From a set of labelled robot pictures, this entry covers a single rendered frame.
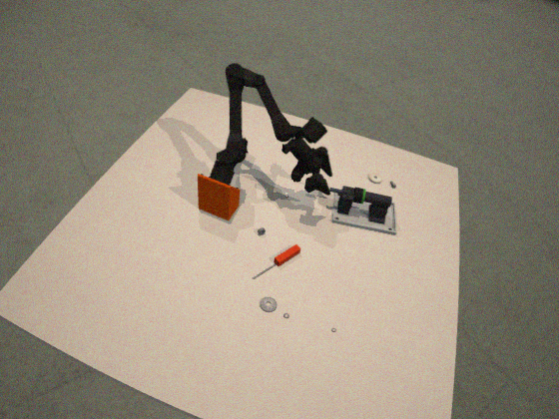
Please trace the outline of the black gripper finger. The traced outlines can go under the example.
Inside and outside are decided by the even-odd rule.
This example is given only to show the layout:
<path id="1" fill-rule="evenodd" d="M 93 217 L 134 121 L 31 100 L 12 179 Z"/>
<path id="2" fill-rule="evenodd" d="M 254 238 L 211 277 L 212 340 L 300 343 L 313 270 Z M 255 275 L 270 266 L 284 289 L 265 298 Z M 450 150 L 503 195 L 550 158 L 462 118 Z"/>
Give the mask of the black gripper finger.
<path id="1" fill-rule="evenodd" d="M 331 195 L 326 179 L 324 179 L 324 186 L 322 188 L 317 189 L 317 191 L 320 191 L 328 196 Z"/>
<path id="2" fill-rule="evenodd" d="M 333 176 L 331 165 L 330 165 L 330 160 L 329 160 L 329 154 L 327 156 L 324 156 L 324 160 L 322 160 L 322 164 L 321 164 L 321 169 L 325 173 L 327 173 L 330 177 Z"/>

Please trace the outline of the red-handled screwdriver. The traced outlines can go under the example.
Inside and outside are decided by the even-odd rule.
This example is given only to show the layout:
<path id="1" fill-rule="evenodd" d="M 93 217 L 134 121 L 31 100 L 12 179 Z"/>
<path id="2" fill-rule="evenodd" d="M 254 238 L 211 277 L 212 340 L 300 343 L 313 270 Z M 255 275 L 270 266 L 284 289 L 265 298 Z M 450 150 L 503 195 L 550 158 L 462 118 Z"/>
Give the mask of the red-handled screwdriver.
<path id="1" fill-rule="evenodd" d="M 301 248 L 297 244 L 295 246 L 291 247 L 290 249 L 288 249 L 287 251 L 285 251 L 284 253 L 280 254 L 279 256 L 277 256 L 275 258 L 275 260 L 274 260 L 275 264 L 273 264 L 272 266 L 268 267 L 267 269 L 265 269 L 264 271 L 262 271 L 261 273 L 259 273 L 255 277 L 253 277 L 253 279 L 257 278 L 258 276 L 260 276 L 264 272 L 268 271 L 269 269 L 271 269 L 275 265 L 280 266 L 281 264 L 283 264 L 284 262 L 286 262 L 290 258 L 295 257 L 296 255 L 298 255 L 300 253 L 300 250 L 301 250 Z"/>

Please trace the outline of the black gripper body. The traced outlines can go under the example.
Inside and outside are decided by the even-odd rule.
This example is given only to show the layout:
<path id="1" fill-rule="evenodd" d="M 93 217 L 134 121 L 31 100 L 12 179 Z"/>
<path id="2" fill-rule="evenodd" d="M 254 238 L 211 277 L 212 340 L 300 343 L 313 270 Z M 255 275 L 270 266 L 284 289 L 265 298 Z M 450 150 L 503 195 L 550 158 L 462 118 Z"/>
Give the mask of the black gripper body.
<path id="1" fill-rule="evenodd" d="M 311 148 L 309 154 L 301 160 L 297 160 L 297 164 L 303 165 L 306 174 L 311 173 L 312 176 L 305 180 L 304 189 L 310 193 L 324 186 L 324 177 L 320 173 L 320 168 L 324 156 L 328 155 L 328 149 L 321 146 L 317 149 Z"/>

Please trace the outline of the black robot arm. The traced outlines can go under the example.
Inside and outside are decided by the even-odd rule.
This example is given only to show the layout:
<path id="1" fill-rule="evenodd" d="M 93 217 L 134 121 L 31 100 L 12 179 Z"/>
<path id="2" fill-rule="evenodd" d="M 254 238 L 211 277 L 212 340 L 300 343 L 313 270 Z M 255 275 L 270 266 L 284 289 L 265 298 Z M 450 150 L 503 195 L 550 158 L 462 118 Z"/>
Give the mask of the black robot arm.
<path id="1" fill-rule="evenodd" d="M 258 90 L 270 115 L 276 138 L 281 142 L 287 142 L 292 138 L 286 144 L 282 144 L 281 151 L 285 154 L 290 151 L 298 160 L 301 160 L 311 150 L 304 139 L 309 143 L 316 143 L 327 133 L 324 125 L 313 117 L 303 127 L 291 126 L 277 106 L 265 77 L 262 75 L 244 69 L 238 63 L 232 63 L 226 67 L 226 76 L 230 97 L 230 135 L 227 148 L 217 153 L 217 159 L 209 178 L 226 185 L 230 184 L 235 165 L 242 162 L 248 153 L 248 141 L 242 137 L 244 86 Z"/>

